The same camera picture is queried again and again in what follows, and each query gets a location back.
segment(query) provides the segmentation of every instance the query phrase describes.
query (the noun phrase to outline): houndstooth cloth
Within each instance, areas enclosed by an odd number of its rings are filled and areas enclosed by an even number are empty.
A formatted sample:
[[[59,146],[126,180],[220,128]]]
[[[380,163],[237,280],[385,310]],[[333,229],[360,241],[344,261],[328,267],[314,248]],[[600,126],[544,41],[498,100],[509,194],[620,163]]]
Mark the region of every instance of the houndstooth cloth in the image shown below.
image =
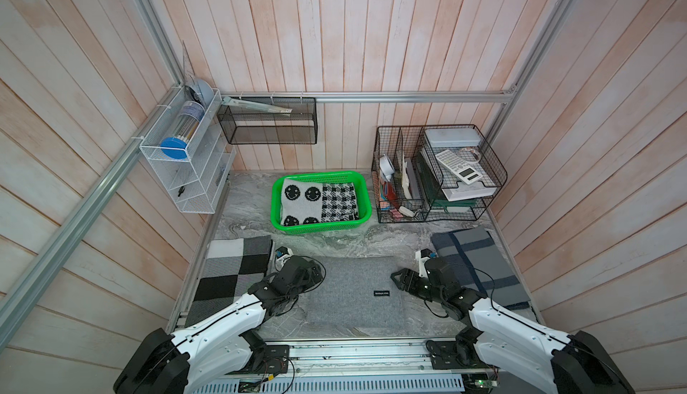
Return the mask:
[[[262,281],[272,247],[270,236],[212,241],[185,326],[221,311]]]
[[[322,222],[358,219],[353,183],[322,184]]]

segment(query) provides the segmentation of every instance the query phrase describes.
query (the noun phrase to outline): clear plastic container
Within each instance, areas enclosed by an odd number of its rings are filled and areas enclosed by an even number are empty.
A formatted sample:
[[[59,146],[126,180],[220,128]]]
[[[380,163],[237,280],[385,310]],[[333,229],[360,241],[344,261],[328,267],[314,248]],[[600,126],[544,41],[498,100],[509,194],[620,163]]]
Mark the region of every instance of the clear plastic container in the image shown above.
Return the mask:
[[[160,143],[162,152],[177,160],[186,158],[184,149],[191,141],[204,115],[205,108],[200,103],[185,102],[169,130],[165,133],[167,137]]]

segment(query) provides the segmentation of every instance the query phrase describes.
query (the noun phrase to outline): wall-mounted wire basket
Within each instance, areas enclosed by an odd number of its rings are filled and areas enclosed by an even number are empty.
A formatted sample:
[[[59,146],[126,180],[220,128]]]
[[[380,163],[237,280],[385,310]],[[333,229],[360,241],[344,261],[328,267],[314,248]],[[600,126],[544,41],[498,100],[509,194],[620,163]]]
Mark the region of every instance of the wall-mounted wire basket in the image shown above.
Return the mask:
[[[217,112],[229,143],[317,143],[317,104],[312,97],[244,97],[243,100],[292,109],[288,114],[261,112],[247,107],[220,106]]]
[[[434,148],[430,145],[425,135],[425,130],[437,128],[469,127],[474,129],[481,138],[480,144],[474,147],[480,154],[473,167],[484,174],[484,186],[495,187],[494,193],[488,197],[480,197],[468,200],[448,201],[444,194],[445,189],[452,189],[460,181],[448,169],[440,165],[435,158],[436,154],[449,148]],[[469,160],[471,152],[466,149],[450,148],[460,157]],[[392,186],[398,199],[385,201],[381,197],[381,181],[379,179],[379,158],[388,156],[397,174],[387,186]],[[410,159],[417,184],[419,198],[405,198],[401,186],[403,158]],[[475,221],[484,214],[487,207],[494,200],[501,187],[506,183],[508,175],[502,163],[496,157],[491,146],[475,125],[432,125],[432,126],[382,126],[377,127],[376,141],[374,145],[374,157],[372,159],[372,181],[377,207],[377,218],[380,223],[398,222],[429,222],[439,220]],[[394,217],[391,209],[404,206],[415,213],[414,217]]]
[[[215,114],[220,105],[219,90],[184,148],[173,149],[161,143],[187,100],[178,89],[169,105],[141,142],[141,151],[181,212],[214,213],[236,149],[227,152],[227,140]]]

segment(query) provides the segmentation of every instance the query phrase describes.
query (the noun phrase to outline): white wire rack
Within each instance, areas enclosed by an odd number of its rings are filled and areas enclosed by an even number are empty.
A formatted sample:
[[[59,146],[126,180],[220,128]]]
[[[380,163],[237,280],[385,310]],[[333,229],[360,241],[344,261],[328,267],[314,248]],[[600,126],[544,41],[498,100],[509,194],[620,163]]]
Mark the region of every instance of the white wire rack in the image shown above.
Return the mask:
[[[169,157],[160,147],[186,101],[183,88],[178,89],[141,142],[141,151],[181,212],[214,213],[236,156],[236,149],[226,151],[227,140],[214,119],[221,100],[219,90],[215,89],[214,98],[186,148],[178,150],[185,157]]]

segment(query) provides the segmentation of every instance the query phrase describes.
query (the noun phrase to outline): gray marble floor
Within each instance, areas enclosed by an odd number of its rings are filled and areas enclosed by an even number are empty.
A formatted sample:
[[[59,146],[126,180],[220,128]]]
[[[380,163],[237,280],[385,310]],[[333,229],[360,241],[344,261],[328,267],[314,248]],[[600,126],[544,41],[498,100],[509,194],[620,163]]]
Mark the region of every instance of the gray marble floor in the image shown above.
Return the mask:
[[[228,198],[215,233],[215,239],[236,239],[271,235],[277,246],[288,246],[295,253],[316,257],[388,257],[398,259],[400,267],[417,270],[415,251],[432,248],[430,236],[459,228],[483,226],[492,233],[502,252],[493,225],[485,214],[476,222],[441,221],[411,224],[379,224],[376,213],[363,226],[352,230],[335,230],[307,235],[283,235],[269,220],[271,190],[284,174],[232,174]],[[366,176],[368,188],[371,178]],[[296,305],[280,317],[272,318],[260,328],[266,340],[315,338],[364,338],[401,336],[455,336],[460,322],[441,319],[429,313],[424,303],[411,295],[403,295],[405,326],[402,329],[371,329],[362,327],[318,326],[308,322],[305,311]]]

